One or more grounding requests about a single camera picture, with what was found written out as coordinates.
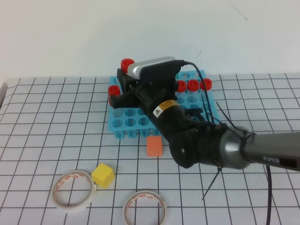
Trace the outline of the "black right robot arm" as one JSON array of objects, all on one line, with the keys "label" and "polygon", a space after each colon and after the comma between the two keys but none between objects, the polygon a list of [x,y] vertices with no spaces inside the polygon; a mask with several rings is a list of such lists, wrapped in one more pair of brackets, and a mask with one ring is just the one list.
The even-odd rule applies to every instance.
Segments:
[{"label": "black right robot arm", "polygon": [[258,135],[245,128],[205,120],[201,109],[183,109],[175,95],[184,60],[142,66],[137,78],[117,70],[122,94],[110,98],[117,108],[140,108],[169,142],[174,161],[190,168],[202,163],[221,168],[244,169],[251,163],[298,171],[300,134]]}]

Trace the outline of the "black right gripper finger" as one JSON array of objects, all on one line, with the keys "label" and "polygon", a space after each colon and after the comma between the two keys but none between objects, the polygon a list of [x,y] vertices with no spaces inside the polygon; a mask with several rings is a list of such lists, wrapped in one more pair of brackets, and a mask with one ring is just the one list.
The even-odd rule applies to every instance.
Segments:
[{"label": "black right gripper finger", "polygon": [[123,94],[134,88],[137,84],[137,80],[129,76],[127,73],[123,72],[121,68],[117,69],[117,78]]},{"label": "black right gripper finger", "polygon": [[134,92],[119,96],[112,95],[112,108],[140,108],[141,103]]}]

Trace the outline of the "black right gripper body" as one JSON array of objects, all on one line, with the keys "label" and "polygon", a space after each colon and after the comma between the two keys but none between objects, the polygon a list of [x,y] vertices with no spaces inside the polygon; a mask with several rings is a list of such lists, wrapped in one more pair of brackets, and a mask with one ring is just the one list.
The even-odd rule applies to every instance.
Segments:
[{"label": "black right gripper body", "polygon": [[188,129],[188,118],[176,103],[175,79],[182,64],[131,65],[131,76],[139,79],[135,95],[140,107],[160,133],[169,141]]}]

